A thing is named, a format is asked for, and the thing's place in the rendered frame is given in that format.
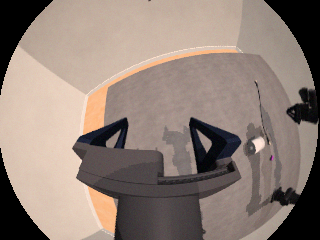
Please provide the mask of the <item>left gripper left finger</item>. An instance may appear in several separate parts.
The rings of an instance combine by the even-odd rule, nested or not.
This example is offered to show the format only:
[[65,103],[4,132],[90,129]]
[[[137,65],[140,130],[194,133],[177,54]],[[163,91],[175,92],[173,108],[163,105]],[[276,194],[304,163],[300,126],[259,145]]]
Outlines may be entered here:
[[124,149],[128,131],[128,120],[126,117],[112,124],[86,133],[80,136],[76,142],[106,147],[106,141],[115,135],[119,130],[121,131],[114,148]]

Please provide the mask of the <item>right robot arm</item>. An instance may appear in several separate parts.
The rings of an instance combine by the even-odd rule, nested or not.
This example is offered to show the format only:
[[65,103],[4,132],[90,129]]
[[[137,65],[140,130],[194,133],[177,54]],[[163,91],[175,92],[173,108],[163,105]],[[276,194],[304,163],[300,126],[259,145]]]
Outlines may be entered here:
[[[301,90],[304,89],[304,90]],[[316,124],[318,122],[319,124],[319,118],[318,117],[318,103],[317,103],[317,96],[315,89],[308,90],[307,88],[301,88],[299,90],[299,95],[302,98],[303,103],[301,104],[301,116],[308,117],[309,115],[309,122]],[[308,92],[309,91],[309,92]],[[309,99],[308,98],[309,95]],[[306,104],[304,104],[306,103]],[[308,105],[308,106],[306,106]],[[309,110],[309,106],[311,107]],[[309,114],[310,112],[310,114]],[[283,195],[283,196],[282,196]],[[282,198],[281,198],[282,197]],[[296,193],[293,188],[287,189],[286,192],[282,192],[282,187],[280,187],[276,192],[273,193],[272,199],[270,203],[273,203],[276,199],[276,201],[280,202],[282,206],[288,206],[289,204],[296,204],[298,201],[300,195]],[[289,200],[288,200],[289,199]],[[280,200],[280,201],[279,201]]]

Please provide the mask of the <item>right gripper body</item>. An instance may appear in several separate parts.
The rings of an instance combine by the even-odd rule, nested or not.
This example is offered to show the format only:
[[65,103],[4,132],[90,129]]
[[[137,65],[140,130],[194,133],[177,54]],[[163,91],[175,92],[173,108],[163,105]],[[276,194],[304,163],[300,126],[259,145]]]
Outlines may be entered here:
[[[302,103],[301,103],[302,104]],[[308,117],[303,117],[301,116],[301,112],[300,112],[300,109],[301,109],[301,104],[298,103],[297,107],[296,107],[296,123],[300,124],[301,121],[306,121],[306,122],[309,122],[309,116]],[[298,109],[297,109],[298,108]],[[300,115],[298,114],[300,113]],[[299,116],[298,116],[299,115]],[[300,121],[299,121],[300,120]]]

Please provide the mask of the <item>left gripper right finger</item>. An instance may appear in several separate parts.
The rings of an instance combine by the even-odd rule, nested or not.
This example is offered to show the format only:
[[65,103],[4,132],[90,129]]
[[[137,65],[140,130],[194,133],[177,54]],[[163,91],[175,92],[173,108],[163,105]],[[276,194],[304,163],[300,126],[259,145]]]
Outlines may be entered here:
[[[190,118],[189,128],[197,173],[206,172],[216,160],[231,157],[242,142],[237,135],[206,124],[193,117]],[[202,145],[197,131],[200,131],[211,140],[212,146],[208,153]]]

